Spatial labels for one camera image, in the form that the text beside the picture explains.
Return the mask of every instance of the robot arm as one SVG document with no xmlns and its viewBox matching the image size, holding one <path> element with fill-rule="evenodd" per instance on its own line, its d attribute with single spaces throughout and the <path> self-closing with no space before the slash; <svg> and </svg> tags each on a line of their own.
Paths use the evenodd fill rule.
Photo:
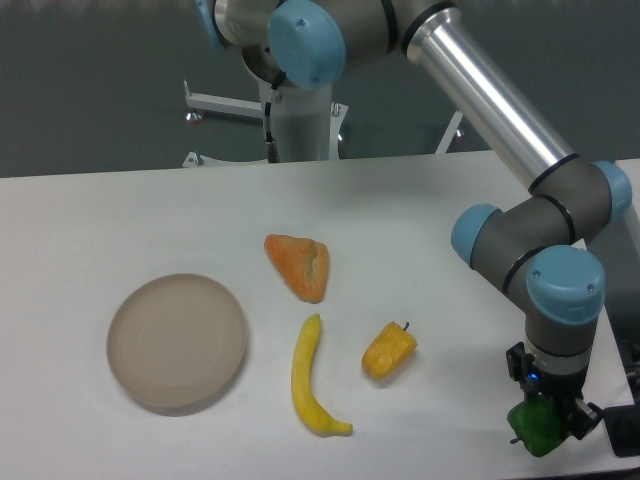
<svg viewBox="0 0 640 480">
<path fill-rule="evenodd" d="M 582 387 L 604 272 L 593 255 L 570 245 L 626 211 L 624 173 L 581 161 L 466 33 L 453 2 L 210 1 L 204 20 L 215 27 L 214 43 L 241 46 L 245 58 L 259 55 L 254 73 L 262 78 L 284 71 L 293 84 L 317 88 L 400 49 L 436 79 L 532 195 L 506 212 L 470 208 L 452 245 L 526 315 L 526 341 L 507 352 L 511 377 L 526 398 L 552 399 L 571 419 L 567 435 L 584 437 L 600 419 L 582 401 Z"/>
</svg>

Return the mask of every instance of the toy carrot slice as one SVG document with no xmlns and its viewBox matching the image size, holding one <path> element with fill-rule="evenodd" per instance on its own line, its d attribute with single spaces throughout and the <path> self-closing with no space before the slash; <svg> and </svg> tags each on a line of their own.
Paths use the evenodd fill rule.
<svg viewBox="0 0 640 480">
<path fill-rule="evenodd" d="M 329 251 L 309 238 L 268 235 L 264 249 L 285 283 L 300 300 L 318 303 L 329 278 Z"/>
</svg>

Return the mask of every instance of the white table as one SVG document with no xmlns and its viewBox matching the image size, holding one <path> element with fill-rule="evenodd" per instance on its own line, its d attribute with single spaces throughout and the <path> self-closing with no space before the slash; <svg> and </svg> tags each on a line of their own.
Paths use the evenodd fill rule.
<svg viewBox="0 0 640 480">
<path fill-rule="evenodd" d="M 449 244 L 475 203 L 527 198 L 492 153 L 0 181 L 0 478 L 518 478 L 628 469 L 604 424 L 545 458 L 513 438 L 522 400 L 505 351 L 523 315 Z M 298 301 L 262 250 L 268 233 L 325 242 L 325 300 Z M 122 301 L 175 272 L 211 276 L 242 304 L 246 361 L 228 394 L 187 417 L 149 413 L 111 375 Z M 320 312 L 314 388 L 350 438 L 318 438 L 293 410 L 302 322 Z M 389 321 L 417 354 L 386 387 L 360 369 Z M 631 403 L 606 315 L 584 389 Z"/>
</svg>

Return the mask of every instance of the round plate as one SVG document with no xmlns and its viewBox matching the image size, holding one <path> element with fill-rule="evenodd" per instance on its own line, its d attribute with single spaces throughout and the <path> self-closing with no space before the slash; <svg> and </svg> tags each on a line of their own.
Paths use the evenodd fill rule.
<svg viewBox="0 0 640 480">
<path fill-rule="evenodd" d="M 177 274 L 147 283 L 122 304 L 107 357 L 135 400 L 180 414 L 217 397 L 246 345 L 247 323 L 231 292 L 210 278 Z"/>
</svg>

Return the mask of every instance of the yellow banana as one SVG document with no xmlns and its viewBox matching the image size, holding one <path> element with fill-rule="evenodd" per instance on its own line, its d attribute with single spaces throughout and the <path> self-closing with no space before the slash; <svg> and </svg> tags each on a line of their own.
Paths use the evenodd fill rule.
<svg viewBox="0 0 640 480">
<path fill-rule="evenodd" d="M 320 341 L 320 330 L 320 315 L 317 313 L 311 315 L 300 330 L 291 367 L 293 405 L 304 424 L 318 435 L 351 435 L 353 425 L 329 415 L 311 390 L 311 365 Z"/>
</svg>

